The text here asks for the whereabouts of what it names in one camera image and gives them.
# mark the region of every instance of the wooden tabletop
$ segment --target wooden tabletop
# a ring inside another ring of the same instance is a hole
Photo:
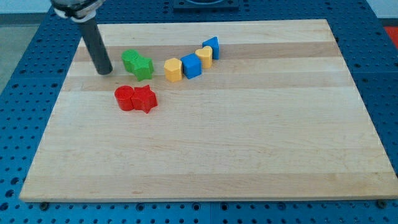
[[[27,202],[397,198],[398,180],[326,20],[100,25],[114,71],[81,42],[21,193]],[[220,40],[170,83],[164,61]],[[153,59],[138,82],[121,53]],[[121,111],[121,85],[158,107]]]

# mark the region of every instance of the red cylinder block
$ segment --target red cylinder block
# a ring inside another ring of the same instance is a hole
[[[134,109],[134,105],[131,101],[134,95],[134,89],[131,86],[121,86],[114,92],[114,97],[118,101],[120,109],[124,111],[131,111]]]

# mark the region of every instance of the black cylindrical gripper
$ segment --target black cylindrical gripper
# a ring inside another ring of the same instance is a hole
[[[111,73],[112,64],[98,30],[95,17],[77,24],[97,72],[101,75]]]

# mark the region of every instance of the blue pegboard table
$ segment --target blue pegboard table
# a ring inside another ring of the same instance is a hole
[[[239,10],[174,12],[169,0],[108,0],[99,23],[327,19],[398,172],[397,50],[365,0],[240,0]],[[0,96],[0,223],[398,223],[398,200],[24,203],[23,181],[80,34],[52,9]]]

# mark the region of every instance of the gray floor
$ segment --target gray floor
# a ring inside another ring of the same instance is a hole
[[[39,25],[0,26],[0,93],[3,91]]]

